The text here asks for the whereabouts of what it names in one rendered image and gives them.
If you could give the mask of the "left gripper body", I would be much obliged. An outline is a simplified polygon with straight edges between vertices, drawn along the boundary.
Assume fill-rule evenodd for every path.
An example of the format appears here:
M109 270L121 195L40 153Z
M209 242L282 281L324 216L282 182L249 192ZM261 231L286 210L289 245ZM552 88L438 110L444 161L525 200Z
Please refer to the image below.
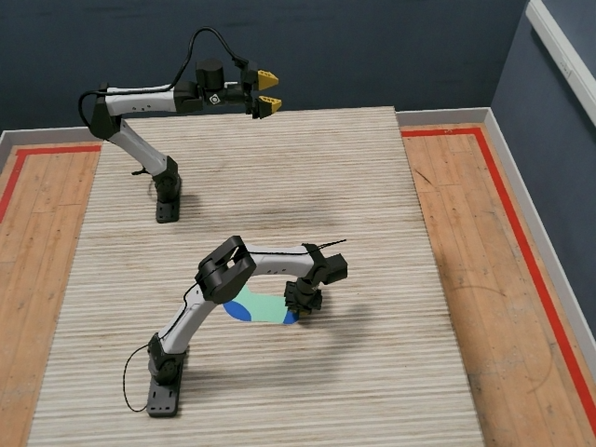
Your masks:
M254 102L251 96L252 86L244 82L244 92L241 84L228 84L227 95L229 105L245 104L246 115L252 115L252 119L262 119L272 115L272 102L265 102L261 96L254 96ZM258 74L253 81L253 91L259 91ZM259 98L260 97L260 98Z

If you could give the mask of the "mint green and blue sock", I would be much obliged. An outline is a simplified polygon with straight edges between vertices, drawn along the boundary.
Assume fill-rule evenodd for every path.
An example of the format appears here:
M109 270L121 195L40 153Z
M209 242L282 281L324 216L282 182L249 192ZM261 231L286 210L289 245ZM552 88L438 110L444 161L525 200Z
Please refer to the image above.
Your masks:
M287 311L285 298L251 293L245 284L238 296L223 307L231 317L239 320L292 324L299 319L299 309L296 313Z

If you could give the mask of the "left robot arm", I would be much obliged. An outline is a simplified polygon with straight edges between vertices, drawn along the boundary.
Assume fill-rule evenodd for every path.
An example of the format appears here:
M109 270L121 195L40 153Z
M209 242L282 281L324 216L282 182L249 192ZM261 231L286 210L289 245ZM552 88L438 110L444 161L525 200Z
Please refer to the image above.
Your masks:
M244 82L253 84L258 74L257 62L239 58L232 58L232 61L241 69L241 88L244 92ZM97 98L90 133L121 147L152 175L157 192L158 222L178 220L181 177L177 162L145 141L121 114L147 111L186 114L202 111L203 102L208 106L225 105L228 95L227 88L224 88L223 63L218 59L197 61L196 82L179 81L170 90L106 93L97 95Z

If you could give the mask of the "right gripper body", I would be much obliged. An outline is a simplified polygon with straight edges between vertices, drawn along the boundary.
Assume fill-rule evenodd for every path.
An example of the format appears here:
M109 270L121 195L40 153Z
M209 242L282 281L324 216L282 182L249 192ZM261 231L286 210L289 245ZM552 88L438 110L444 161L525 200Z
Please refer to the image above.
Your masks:
M288 307L288 311L301 309L303 310L302 312L311 315L312 308L321 309L322 295L320 289L317 289L314 293L307 294L298 289L297 282L287 281L283 297L286 297L285 306Z

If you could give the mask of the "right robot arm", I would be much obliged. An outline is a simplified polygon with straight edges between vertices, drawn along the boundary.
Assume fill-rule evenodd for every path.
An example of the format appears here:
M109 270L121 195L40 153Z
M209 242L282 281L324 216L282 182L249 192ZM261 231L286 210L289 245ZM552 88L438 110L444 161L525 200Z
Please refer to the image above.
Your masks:
M217 305L235 299L250 277L296 276L298 289L310 294L318 289L320 282L329 285L347 278L348 275L348 263L341 253L328 258L325 258L320 250L303 253L318 249L316 244L302 243L301 246L293 248L266 248L244 244L240 236L231 236L199 263L194 285L228 261L236 249L234 256L246 251L256 253L239 256L233 259L232 267L229 268L225 264L200 281L186 298L187 305L184 311L185 303L169 324L160 332L156 332L149 341L148 344L169 331L147 349L150 358L148 370L152 374L146 405L149 414L175 412L182 360L186 356L185 349L188 343L209 313Z

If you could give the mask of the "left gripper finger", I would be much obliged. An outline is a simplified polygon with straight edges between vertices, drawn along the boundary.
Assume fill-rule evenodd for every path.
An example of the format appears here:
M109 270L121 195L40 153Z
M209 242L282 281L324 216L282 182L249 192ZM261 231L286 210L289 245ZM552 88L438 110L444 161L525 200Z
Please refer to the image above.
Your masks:
M276 99L272 99L272 98L267 98L264 96L261 96L261 99L265 102L272 102L272 115L277 111L277 109L281 106L281 101L280 100L276 100Z
M270 72L258 71L259 90L270 88L278 84L278 79Z

